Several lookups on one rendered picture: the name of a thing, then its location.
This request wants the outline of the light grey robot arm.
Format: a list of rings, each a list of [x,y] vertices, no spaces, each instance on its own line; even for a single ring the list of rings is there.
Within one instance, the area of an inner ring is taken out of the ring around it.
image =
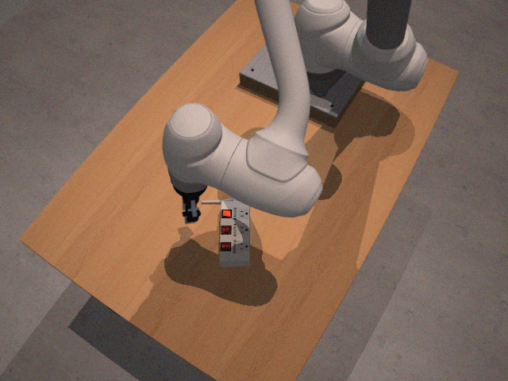
[[[323,189],[304,143],[310,90],[324,98],[348,72],[409,91],[429,61],[407,24],[412,0],[368,0],[364,21],[345,0],[305,0],[295,16],[290,0],[254,1],[279,92],[275,118],[246,140],[208,107],[181,105],[164,128],[164,160],[179,191],[210,186],[263,212],[298,217]]]

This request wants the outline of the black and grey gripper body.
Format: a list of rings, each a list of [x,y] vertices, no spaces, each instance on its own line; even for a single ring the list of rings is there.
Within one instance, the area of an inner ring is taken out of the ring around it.
[[[174,186],[173,186],[173,187],[174,187]],[[206,187],[206,188],[207,188],[207,187]],[[184,198],[186,198],[188,205],[191,205],[191,201],[192,201],[192,200],[195,200],[195,205],[196,205],[196,204],[198,203],[198,197],[199,197],[201,194],[203,194],[203,193],[205,192],[206,188],[205,188],[204,190],[199,191],[199,192],[184,193],[184,192],[182,192],[182,191],[180,191],[180,190],[178,190],[178,189],[176,189],[176,188],[174,187],[175,191],[176,191],[179,195],[181,195],[181,196],[183,196]]]

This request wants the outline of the grey power strip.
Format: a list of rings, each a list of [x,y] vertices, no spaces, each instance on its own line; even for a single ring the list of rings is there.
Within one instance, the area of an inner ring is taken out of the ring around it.
[[[221,267],[250,266],[250,206],[234,198],[202,203],[221,203]]]

